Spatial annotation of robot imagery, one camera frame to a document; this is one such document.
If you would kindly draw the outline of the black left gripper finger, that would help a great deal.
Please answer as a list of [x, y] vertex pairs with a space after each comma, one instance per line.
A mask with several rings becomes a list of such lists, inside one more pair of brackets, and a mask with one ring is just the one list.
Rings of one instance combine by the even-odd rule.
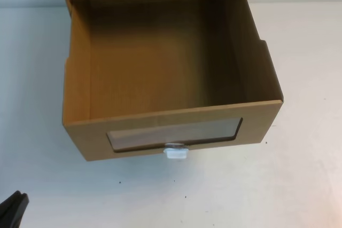
[[29, 204], [26, 193], [15, 191], [1, 203], [0, 228], [18, 228]]

